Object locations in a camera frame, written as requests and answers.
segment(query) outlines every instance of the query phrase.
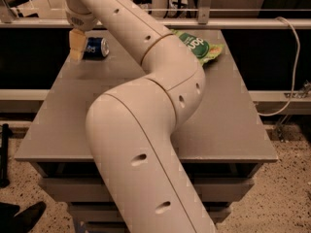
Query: blue can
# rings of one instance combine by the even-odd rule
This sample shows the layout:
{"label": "blue can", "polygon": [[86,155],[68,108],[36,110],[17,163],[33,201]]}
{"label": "blue can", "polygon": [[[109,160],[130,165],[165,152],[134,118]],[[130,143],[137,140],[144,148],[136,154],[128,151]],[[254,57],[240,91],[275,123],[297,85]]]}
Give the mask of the blue can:
{"label": "blue can", "polygon": [[103,59],[109,54],[108,41],[101,37],[89,37],[87,39],[85,59]]}

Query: gray table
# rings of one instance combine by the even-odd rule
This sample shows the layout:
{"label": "gray table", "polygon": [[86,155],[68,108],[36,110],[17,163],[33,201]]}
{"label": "gray table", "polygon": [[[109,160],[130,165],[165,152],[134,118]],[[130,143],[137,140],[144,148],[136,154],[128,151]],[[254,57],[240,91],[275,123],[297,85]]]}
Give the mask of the gray table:
{"label": "gray table", "polygon": [[[188,32],[209,43],[225,44],[220,31]],[[104,222],[122,220],[110,204],[113,201],[86,144],[86,112],[102,92],[144,73],[109,32],[90,34],[108,39],[109,57],[80,64],[67,59],[15,158],[32,163],[43,177],[40,186],[56,201],[67,202],[77,221],[98,220],[97,226],[107,230]],[[230,213],[230,203],[254,185],[257,169],[278,157],[226,44],[218,59],[204,68],[203,101],[171,139],[204,205],[218,222]]]}

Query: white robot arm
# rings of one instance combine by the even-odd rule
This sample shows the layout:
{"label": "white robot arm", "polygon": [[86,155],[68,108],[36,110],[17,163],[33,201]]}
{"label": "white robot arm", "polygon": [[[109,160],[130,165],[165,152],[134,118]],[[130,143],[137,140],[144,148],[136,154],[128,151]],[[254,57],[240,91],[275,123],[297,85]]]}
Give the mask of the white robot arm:
{"label": "white robot arm", "polygon": [[99,19],[147,73],[103,93],[86,116],[91,153],[128,229],[216,232],[170,142],[202,98],[196,57],[129,0],[66,1],[75,28]]}

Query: speckled floor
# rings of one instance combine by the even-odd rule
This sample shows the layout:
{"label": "speckled floor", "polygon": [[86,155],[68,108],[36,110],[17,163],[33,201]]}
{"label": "speckled floor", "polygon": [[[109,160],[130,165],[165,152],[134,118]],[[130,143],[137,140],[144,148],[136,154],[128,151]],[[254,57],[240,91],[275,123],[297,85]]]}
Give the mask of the speckled floor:
{"label": "speckled floor", "polygon": [[[73,233],[67,205],[55,203],[37,185],[40,177],[29,163],[14,160],[29,123],[9,124],[15,133],[9,141],[11,184],[0,189],[0,201],[20,205],[21,210],[44,201],[47,209],[31,232]],[[231,215],[217,225],[219,233],[311,232],[311,146],[299,126],[286,126],[284,132],[286,143],[280,143],[272,133],[280,160],[261,167],[255,186],[240,202],[232,204]]]}

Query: green chip bag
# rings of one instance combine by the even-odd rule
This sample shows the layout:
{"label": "green chip bag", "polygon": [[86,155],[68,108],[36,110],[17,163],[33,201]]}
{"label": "green chip bag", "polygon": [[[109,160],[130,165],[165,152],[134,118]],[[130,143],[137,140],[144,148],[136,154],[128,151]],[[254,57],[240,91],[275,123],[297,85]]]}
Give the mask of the green chip bag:
{"label": "green chip bag", "polygon": [[171,29],[179,39],[193,52],[201,65],[215,59],[223,51],[224,45],[211,45],[201,38],[185,33],[183,31]]}

